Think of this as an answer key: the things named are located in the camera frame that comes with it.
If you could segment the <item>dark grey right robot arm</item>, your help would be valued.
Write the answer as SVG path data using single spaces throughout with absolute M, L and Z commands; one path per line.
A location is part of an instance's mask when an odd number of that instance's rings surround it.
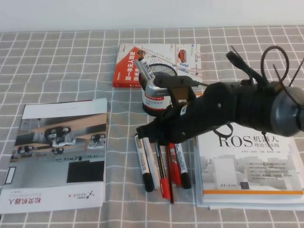
M 182 143 L 208 132 L 229 138 L 233 123 L 261 133 L 293 136 L 304 129 L 304 92 L 277 83 L 264 90 L 256 85 L 213 83 L 202 96 L 169 106 L 161 116 L 138 127 L 137 135 L 160 145 Z

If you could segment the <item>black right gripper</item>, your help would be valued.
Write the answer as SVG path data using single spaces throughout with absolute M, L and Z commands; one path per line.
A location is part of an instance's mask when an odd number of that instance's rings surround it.
M 213 83 L 204 94 L 186 104 L 175 103 L 149 124 L 137 128 L 140 139 L 161 145 L 182 143 L 219 127 L 237 123 L 261 130 L 257 87 L 238 83 Z

